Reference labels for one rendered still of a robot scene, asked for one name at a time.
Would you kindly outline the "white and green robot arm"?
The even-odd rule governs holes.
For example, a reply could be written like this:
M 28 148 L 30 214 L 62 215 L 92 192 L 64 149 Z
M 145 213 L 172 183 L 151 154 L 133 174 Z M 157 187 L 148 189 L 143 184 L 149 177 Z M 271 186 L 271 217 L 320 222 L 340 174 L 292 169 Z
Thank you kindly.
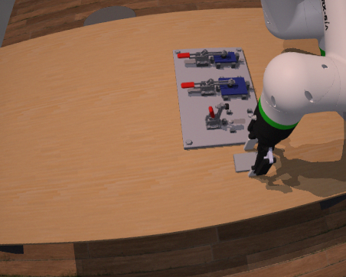
M 283 40 L 318 40 L 321 56 L 274 57 L 251 119 L 266 139 L 290 136 L 304 114 L 346 112 L 346 0 L 261 0 L 267 29 Z

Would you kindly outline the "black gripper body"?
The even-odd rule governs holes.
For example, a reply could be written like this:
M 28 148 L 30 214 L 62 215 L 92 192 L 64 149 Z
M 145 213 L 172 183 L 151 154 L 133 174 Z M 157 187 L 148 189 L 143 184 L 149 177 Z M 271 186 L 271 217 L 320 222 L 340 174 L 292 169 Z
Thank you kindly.
M 279 142 L 281 141 L 272 141 L 272 140 L 269 140 L 265 137 L 263 137 L 255 128 L 254 124 L 253 124 L 253 132 L 255 134 L 255 136 L 257 137 L 257 139 L 259 141 L 261 141 L 262 143 L 265 143 L 262 144 L 262 149 L 265 151 L 265 152 L 268 152 L 269 151 L 269 148 L 272 148 L 272 151 L 274 150 L 275 148 L 275 145 L 278 144 Z

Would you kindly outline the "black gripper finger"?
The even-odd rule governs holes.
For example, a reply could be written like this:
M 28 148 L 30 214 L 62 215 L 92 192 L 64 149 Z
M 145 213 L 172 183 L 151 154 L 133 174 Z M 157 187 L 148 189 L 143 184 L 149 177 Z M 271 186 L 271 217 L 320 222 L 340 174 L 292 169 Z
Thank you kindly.
M 257 142 L 257 137 L 254 135 L 253 132 L 253 120 L 251 120 L 248 128 L 247 128 L 248 132 L 250 132 L 250 134 L 248 135 L 248 139 L 243 147 L 243 150 L 248 150 L 248 149 L 253 149 L 256 142 Z
M 254 166 L 251 166 L 252 169 L 250 169 L 248 173 L 248 177 L 265 175 L 268 172 L 268 170 L 271 168 L 271 166 L 273 165 L 272 163 L 276 163 L 276 158 L 274 158 L 273 156 L 272 148 L 269 148 L 269 151 L 265 152 L 262 149 L 262 144 L 263 143 L 258 140 L 258 146 L 257 146 L 258 153 L 256 156 L 256 162 Z

